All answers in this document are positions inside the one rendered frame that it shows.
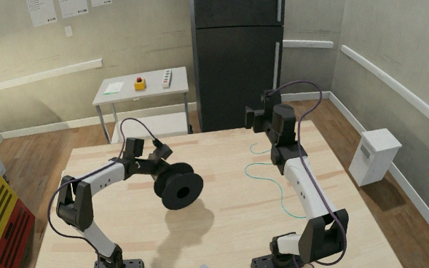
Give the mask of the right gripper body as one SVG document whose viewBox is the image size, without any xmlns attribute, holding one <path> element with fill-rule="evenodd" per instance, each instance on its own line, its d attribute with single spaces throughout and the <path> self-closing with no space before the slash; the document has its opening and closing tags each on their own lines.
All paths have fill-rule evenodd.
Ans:
<svg viewBox="0 0 429 268">
<path fill-rule="evenodd" d="M 253 119 L 253 131 L 254 133 L 263 133 L 265 132 L 268 136 L 269 131 L 272 129 L 272 112 L 273 107 L 281 102 L 281 94 L 273 94 L 270 97 L 268 95 L 263 95 L 264 98 L 264 109 L 247 111 L 246 112 L 246 125 L 252 125 Z M 266 100 L 269 98 L 269 101 Z"/>
</svg>

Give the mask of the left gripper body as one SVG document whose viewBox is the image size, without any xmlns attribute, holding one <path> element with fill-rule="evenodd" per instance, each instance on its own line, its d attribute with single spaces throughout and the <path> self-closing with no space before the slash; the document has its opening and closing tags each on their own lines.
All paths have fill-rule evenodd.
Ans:
<svg viewBox="0 0 429 268">
<path fill-rule="evenodd" d="M 166 170 L 166 166 L 161 161 L 161 158 L 165 155 L 167 150 L 158 141 L 155 141 L 153 145 L 156 147 L 156 149 L 152 153 L 149 153 L 147 159 L 141 159 L 143 162 L 143 170 L 141 175 L 150 175 L 154 182 L 159 182 L 160 173 L 165 172 Z"/>
</svg>

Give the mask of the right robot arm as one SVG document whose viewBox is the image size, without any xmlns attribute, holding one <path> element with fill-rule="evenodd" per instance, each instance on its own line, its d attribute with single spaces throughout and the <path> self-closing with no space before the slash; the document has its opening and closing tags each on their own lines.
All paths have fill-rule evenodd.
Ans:
<svg viewBox="0 0 429 268">
<path fill-rule="evenodd" d="M 309 170 L 305 167 L 299 154 L 298 140 L 295 141 L 295 125 L 293 107 L 283 103 L 273 107 L 272 129 L 268 133 L 268 139 L 272 144 L 270 159 L 294 188 L 304 208 L 307 225 L 302 234 L 289 232 L 273 237 L 269 243 L 272 254 L 253 258 L 251 261 L 253 268 L 289 268 L 296 266 L 294 254 L 299 265 L 309 264 L 343 251 L 343 236 L 339 226 L 342 226 L 346 235 L 348 212 L 345 208 L 337 210 L 336 205 L 326 196 L 312 171 L 308 154 L 300 144 L 304 162 Z M 336 216 L 339 220 L 338 226 L 332 213 L 338 216 Z M 326 225 L 332 222 L 330 229 L 325 229 Z"/>
</svg>

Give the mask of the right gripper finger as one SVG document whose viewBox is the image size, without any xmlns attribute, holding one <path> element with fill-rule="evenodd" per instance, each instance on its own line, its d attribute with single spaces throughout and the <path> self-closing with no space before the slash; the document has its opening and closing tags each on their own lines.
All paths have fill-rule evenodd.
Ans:
<svg viewBox="0 0 429 268">
<path fill-rule="evenodd" d="M 245 120 L 246 120 L 246 112 L 247 111 L 253 111 L 252 109 L 250 109 L 248 106 L 245 106 L 245 109 L 246 109 L 246 111 L 245 111 Z M 251 129 L 252 128 L 252 125 L 246 125 L 245 124 L 245 128 L 246 128 L 246 130 L 247 129 Z"/>
</svg>

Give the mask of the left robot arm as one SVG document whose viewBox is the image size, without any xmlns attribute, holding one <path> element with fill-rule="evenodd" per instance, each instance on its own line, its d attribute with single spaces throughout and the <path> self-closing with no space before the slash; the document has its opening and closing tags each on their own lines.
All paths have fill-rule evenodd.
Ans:
<svg viewBox="0 0 429 268">
<path fill-rule="evenodd" d="M 136 157 L 143 156 L 144 141 L 141 138 L 127 137 L 122 158 L 119 158 L 114 164 L 72 183 L 74 201 L 71 184 L 63 187 L 58 194 L 57 216 L 69 226 L 71 225 L 97 249 L 99 268 L 143 268 L 142 259 L 122 260 L 122 249 L 107 238 L 94 222 L 92 198 L 100 190 L 113 183 L 125 181 L 135 174 L 141 174 L 143 162 Z"/>
</svg>

